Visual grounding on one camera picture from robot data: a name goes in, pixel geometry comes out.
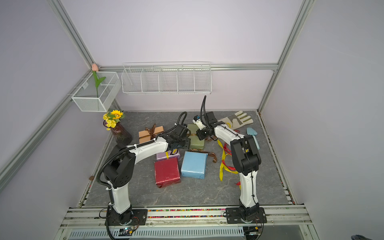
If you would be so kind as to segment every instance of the gray marble surface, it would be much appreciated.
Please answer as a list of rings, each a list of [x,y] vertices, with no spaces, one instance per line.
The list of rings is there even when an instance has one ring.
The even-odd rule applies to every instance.
[[[235,112],[221,111],[215,112],[217,119],[232,115]],[[257,113],[247,111],[252,119],[252,124],[247,124],[238,130],[241,134],[246,134],[247,127],[252,127],[258,132],[256,139],[260,145],[260,156],[262,163],[257,173],[257,198],[260,205],[284,205],[288,204],[283,186],[281,184],[275,163],[268,148]],[[149,113],[125,113],[126,117],[121,123],[133,136],[133,143],[139,142],[138,132],[151,128],[154,123],[157,126],[163,126],[165,130],[170,129],[177,121],[180,112],[149,112]],[[188,112],[184,123],[192,123],[192,118],[197,112]],[[115,142],[111,143],[108,149],[109,155]],[[164,188],[158,188],[155,184],[154,162],[156,156],[144,159],[135,165],[133,176],[129,182],[129,200],[135,207],[149,207],[155,205],[238,205],[240,197],[239,186],[235,185],[240,181],[238,174],[227,171],[223,172],[223,181],[219,179],[220,159],[222,148],[217,142],[205,142],[205,151],[215,152],[218,161],[213,163],[212,157],[207,159],[205,170],[205,179],[195,179],[190,177],[181,177],[181,183],[173,184]],[[232,158],[227,156],[225,162],[233,166]],[[93,182],[92,188],[85,202],[86,207],[105,207],[109,203],[108,192],[105,186]]]

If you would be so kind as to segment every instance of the white wire basket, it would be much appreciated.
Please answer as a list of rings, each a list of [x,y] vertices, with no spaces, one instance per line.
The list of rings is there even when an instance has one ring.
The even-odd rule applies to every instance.
[[[122,91],[129,95],[212,92],[211,65],[208,62],[123,65]]]
[[[121,88],[117,72],[96,72],[98,78],[105,77],[96,92],[92,73],[73,94],[72,99],[82,112],[107,112]]]

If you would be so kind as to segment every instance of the green stem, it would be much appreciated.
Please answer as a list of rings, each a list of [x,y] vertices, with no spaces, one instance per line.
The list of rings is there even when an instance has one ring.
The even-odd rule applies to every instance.
[[[98,91],[98,87],[99,87],[99,86],[96,86],[96,84],[97,84],[97,80],[98,80],[99,78],[97,77],[96,71],[92,71],[92,75],[93,75],[93,78],[95,79],[96,94],[97,94],[97,97],[99,97],[99,91]]]

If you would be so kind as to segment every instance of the blue gift box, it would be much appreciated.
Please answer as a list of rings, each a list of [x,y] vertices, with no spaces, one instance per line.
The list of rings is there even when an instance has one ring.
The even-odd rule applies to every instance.
[[[207,157],[208,153],[185,152],[181,165],[181,176],[204,179]]]

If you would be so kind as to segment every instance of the purple vase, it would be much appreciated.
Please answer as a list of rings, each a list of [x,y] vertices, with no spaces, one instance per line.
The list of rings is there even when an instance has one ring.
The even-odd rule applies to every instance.
[[[119,147],[126,147],[132,142],[132,136],[125,130],[120,122],[116,124],[116,127],[111,127],[110,129]]]

